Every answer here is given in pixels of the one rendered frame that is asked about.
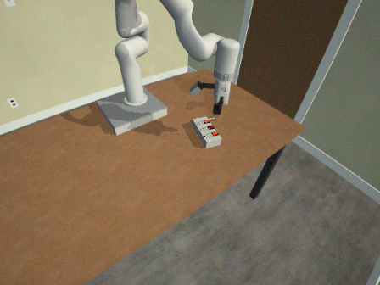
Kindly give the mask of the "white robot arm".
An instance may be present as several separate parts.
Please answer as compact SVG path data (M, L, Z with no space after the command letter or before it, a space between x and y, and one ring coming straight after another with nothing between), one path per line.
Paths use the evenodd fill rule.
M200 36L192 22L191 0L160 1L175 21L176 34L188 54L199 62L215 55L214 78L220 81L232 80L238 60L239 42L214 33ZM143 93L141 69L136 61L149 48L148 16L137 11L136 0L115 0L115 19L119 36L127 38L115 46L115 56L120 65L126 93L124 103L139 106L148 100ZM215 89L215 84L197 81L190 87L190 93L195 96L203 88Z

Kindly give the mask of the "white power strip panel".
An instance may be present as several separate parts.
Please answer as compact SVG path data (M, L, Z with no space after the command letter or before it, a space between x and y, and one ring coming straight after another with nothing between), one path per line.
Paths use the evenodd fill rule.
M214 118L209 118L213 120ZM207 117L193 119L193 128L197 132L205 148L221 145L221 137Z

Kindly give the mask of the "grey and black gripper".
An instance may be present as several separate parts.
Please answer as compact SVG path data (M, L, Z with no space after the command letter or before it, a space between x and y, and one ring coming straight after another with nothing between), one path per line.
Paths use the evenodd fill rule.
M220 115L221 114L221 108L222 108L222 102L224 101L224 104L227 105L228 98L229 98L229 92L230 92L230 85L231 81L220 81L215 79L215 89L214 89L214 97L215 97L215 104L213 108L213 114L214 115Z

